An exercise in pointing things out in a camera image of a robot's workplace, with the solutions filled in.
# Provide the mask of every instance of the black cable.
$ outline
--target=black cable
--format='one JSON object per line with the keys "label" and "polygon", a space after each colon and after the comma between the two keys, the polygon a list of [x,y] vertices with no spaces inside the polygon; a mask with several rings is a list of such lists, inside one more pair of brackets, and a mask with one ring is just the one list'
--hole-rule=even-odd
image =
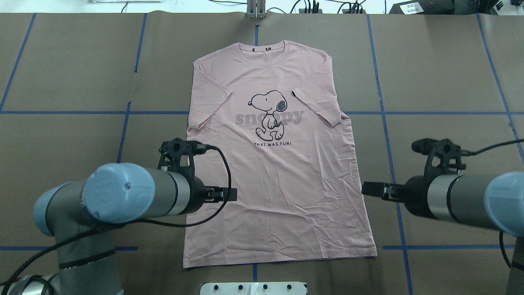
{"label": "black cable", "polygon": [[122,10],[120,10],[120,13],[123,13],[123,12],[124,12],[124,9],[126,9],[127,4],[129,4],[129,2],[126,2],[126,5],[124,5],[124,7],[122,7]]}
{"label": "black cable", "polygon": [[502,252],[502,257],[504,257],[504,261],[508,265],[509,268],[511,268],[511,262],[509,262],[508,255],[506,254],[506,248],[504,248],[504,232],[501,230],[498,234],[498,243],[500,244],[500,251]]}
{"label": "black cable", "polygon": [[478,150],[476,152],[470,152],[470,151],[462,150],[462,154],[461,155],[462,156],[474,156],[474,155],[478,155],[480,153],[484,153],[485,151],[489,151],[491,149],[497,148],[499,146],[508,145],[508,144],[514,144],[514,143],[519,143],[519,142],[524,142],[524,139],[517,139],[517,140],[511,140],[511,141],[497,143],[497,144],[485,147],[485,148],[483,148],[481,150]]}
{"label": "black cable", "polygon": [[291,8],[291,11],[289,13],[293,13],[293,9],[295,8],[295,6],[300,2],[300,0],[297,0],[295,2],[295,4],[293,5],[293,7]]}
{"label": "black cable", "polygon": [[344,3],[342,3],[342,5],[339,7],[339,9],[337,10],[336,13],[337,13],[337,14],[340,13],[340,10],[342,10],[342,6],[344,6],[344,5],[346,5],[346,4],[349,4],[349,5],[350,5],[350,9],[351,9],[351,3],[350,3],[350,2],[344,2]]}
{"label": "black cable", "polygon": [[206,219],[204,219],[202,221],[199,221],[197,223],[190,223],[190,224],[166,223],[166,222],[159,222],[159,221],[151,220],[151,219],[139,219],[139,220],[132,221],[130,223],[151,223],[151,224],[171,226],[171,227],[190,227],[190,226],[201,225],[203,223],[206,223],[206,222],[210,221],[213,217],[218,215],[220,213],[220,211],[222,211],[224,206],[227,204],[227,201],[229,200],[229,196],[230,196],[230,192],[231,192],[231,171],[229,169],[229,165],[227,164],[226,157],[224,157],[224,154],[222,153],[222,151],[219,148],[217,148],[216,146],[209,145],[207,147],[208,147],[208,150],[216,150],[216,151],[218,151],[220,153],[220,156],[222,157],[222,161],[224,161],[224,165],[226,166],[226,170],[227,170],[227,194],[226,194],[226,198],[224,199],[224,202],[218,208],[218,210],[215,213],[213,213],[213,215],[211,215],[210,217],[208,217],[208,218],[206,218]]}
{"label": "black cable", "polygon": [[355,1],[355,3],[353,3],[353,5],[350,5],[350,9],[346,13],[354,14],[355,13],[355,9],[357,8],[357,5],[358,5],[358,2]]}
{"label": "black cable", "polygon": [[351,13],[354,13],[354,14],[361,14],[362,13],[362,10],[364,10],[364,8],[362,7],[362,4],[359,3],[359,2],[355,2],[355,5],[354,7],[351,9]]}
{"label": "black cable", "polygon": [[282,9],[280,9],[280,8],[278,8],[278,7],[271,7],[271,8],[268,9],[267,11],[270,11],[271,9],[278,9],[278,10],[282,11],[283,13],[286,13],[284,10],[282,10]]}
{"label": "black cable", "polygon": [[31,263],[33,263],[35,260],[37,260],[38,258],[44,256],[45,254],[51,252],[51,251],[54,251],[64,245],[67,245],[71,242],[74,242],[76,240],[79,240],[81,238],[85,238],[85,237],[89,237],[89,236],[92,236],[92,235],[96,235],[100,233],[100,231],[94,229],[94,230],[90,230],[90,231],[86,231],[85,233],[81,233],[81,234],[78,234],[74,237],[71,237],[69,239],[66,239],[66,240],[63,240],[62,242],[60,243],[56,243],[54,244],[53,246],[50,246],[48,247],[47,249],[45,250],[42,250],[40,251],[39,253],[36,253],[35,255],[33,255],[31,258],[29,258],[26,262],[24,262],[12,275],[11,277],[5,281],[5,287],[4,287],[4,290],[2,290],[2,295],[7,295],[7,292],[9,290],[9,288],[11,287],[11,285],[15,282],[16,278],[22,273],[22,271],[24,271],[24,269],[26,269]]}
{"label": "black cable", "polygon": [[245,5],[247,5],[247,3],[244,3],[244,2],[218,1],[218,0],[208,0],[208,1],[211,1],[211,2],[217,2],[217,3],[234,3],[234,4],[245,4]]}
{"label": "black cable", "polygon": [[26,288],[33,281],[39,282],[39,283],[41,283],[43,285],[43,288],[42,288],[42,291],[40,292],[40,295],[45,295],[48,290],[49,290],[49,294],[50,295],[54,295],[54,288],[53,288],[53,286],[51,285],[51,283],[48,280],[42,278],[42,276],[31,276],[29,278],[29,280],[27,280]]}

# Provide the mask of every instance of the snoopy graphic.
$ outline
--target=snoopy graphic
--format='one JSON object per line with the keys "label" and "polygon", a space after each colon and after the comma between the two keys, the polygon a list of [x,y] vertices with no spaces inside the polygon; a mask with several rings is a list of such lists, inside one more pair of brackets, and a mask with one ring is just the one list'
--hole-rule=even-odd
{"label": "snoopy graphic", "polygon": [[266,112],[262,119],[262,128],[257,128],[257,136],[265,141],[280,140],[284,136],[284,125],[277,122],[275,112],[283,112],[288,108],[285,97],[278,90],[272,90],[266,94],[256,94],[247,103],[257,110]]}

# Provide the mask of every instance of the metal bracket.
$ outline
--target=metal bracket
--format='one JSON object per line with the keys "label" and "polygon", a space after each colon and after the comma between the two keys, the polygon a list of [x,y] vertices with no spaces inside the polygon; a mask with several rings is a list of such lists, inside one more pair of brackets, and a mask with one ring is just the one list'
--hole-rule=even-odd
{"label": "metal bracket", "polygon": [[247,18],[266,18],[266,0],[247,0]]}
{"label": "metal bracket", "polygon": [[200,295],[307,295],[308,284],[304,282],[237,282],[205,283]]}

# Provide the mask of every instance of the t-shirt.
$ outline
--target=t-shirt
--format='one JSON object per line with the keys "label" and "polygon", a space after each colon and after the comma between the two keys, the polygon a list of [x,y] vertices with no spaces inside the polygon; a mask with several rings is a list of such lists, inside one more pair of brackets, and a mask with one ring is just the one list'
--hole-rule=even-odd
{"label": "t-shirt", "polygon": [[[376,256],[331,57],[284,40],[232,44],[193,65],[188,140],[223,151],[238,200],[186,228],[183,267]],[[215,151],[194,164],[205,185],[227,186]]]}

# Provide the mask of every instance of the light blue joint cap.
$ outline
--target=light blue joint cap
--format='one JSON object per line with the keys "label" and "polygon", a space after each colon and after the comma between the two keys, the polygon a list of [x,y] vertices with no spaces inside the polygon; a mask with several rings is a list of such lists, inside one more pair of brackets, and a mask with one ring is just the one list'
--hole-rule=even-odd
{"label": "light blue joint cap", "polygon": [[43,193],[35,203],[35,207],[33,208],[33,220],[35,221],[35,224],[38,227],[38,229],[40,229],[40,231],[46,236],[54,236],[53,233],[47,227],[46,223],[47,206],[49,206],[49,202],[51,202],[51,199],[53,198],[54,194],[56,194],[59,189],[63,188],[64,186],[70,183],[72,182],[66,182],[62,185],[48,190],[47,192]]}
{"label": "light blue joint cap", "polygon": [[147,170],[133,163],[100,166],[84,186],[84,201],[91,216],[108,223],[140,218],[155,197],[155,182]]}
{"label": "light blue joint cap", "polygon": [[500,230],[524,237],[524,172],[493,179],[484,193],[486,211]]}

